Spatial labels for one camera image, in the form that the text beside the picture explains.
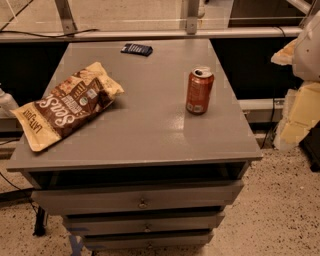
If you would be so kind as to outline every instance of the snack bag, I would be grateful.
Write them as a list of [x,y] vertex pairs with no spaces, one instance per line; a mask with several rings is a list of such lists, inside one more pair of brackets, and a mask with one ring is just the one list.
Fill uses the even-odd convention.
[[18,118],[33,151],[41,151],[72,134],[123,93],[95,62],[58,84],[48,96],[11,112]]

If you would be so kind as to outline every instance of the can lid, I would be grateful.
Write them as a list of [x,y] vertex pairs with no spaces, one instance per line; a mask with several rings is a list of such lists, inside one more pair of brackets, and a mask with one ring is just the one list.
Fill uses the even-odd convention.
[[202,67],[197,67],[194,70],[192,70],[192,73],[201,78],[207,78],[212,75],[212,72],[210,70],[210,67],[202,66]]

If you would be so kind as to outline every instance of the speckled floor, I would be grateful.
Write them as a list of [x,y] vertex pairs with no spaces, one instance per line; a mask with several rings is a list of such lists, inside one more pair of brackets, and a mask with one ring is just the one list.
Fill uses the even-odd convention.
[[[234,204],[226,207],[226,217],[208,245],[97,255],[320,255],[320,173],[309,170],[309,160],[300,148],[286,152],[269,148],[263,153],[264,158],[246,172],[245,187]],[[30,187],[19,174],[6,172],[6,161],[0,160],[1,173],[21,188]],[[0,192],[12,190],[0,178]],[[71,244],[74,252],[79,251],[79,245],[70,243],[61,217],[49,216],[43,237],[32,236],[34,223],[35,213],[28,203],[0,208],[0,255],[71,255]],[[83,248],[78,255],[91,252]]]

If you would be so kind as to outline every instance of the drawer front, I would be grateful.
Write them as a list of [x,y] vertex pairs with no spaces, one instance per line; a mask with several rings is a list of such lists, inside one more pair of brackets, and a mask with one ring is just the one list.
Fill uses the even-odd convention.
[[121,233],[153,233],[173,230],[212,229],[219,226],[224,218],[224,213],[219,212],[207,216],[194,217],[157,217],[116,219],[116,218],[85,218],[64,219],[64,226],[73,235],[103,235]]
[[51,215],[205,207],[232,204],[243,182],[35,191],[32,198]]
[[84,238],[83,244],[89,249],[94,251],[109,250],[109,249],[130,249],[130,248],[145,248],[153,249],[156,247],[176,246],[176,245],[205,245],[211,241],[213,233],[206,234],[186,234],[177,235],[176,237],[145,237],[145,238],[126,238],[119,237],[114,239],[95,239]]

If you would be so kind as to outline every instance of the red soda can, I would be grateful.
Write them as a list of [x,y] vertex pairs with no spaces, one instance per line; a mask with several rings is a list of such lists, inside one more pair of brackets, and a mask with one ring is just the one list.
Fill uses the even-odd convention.
[[195,115],[201,115],[208,110],[210,92],[214,76],[209,67],[198,67],[189,75],[187,92],[187,110]]

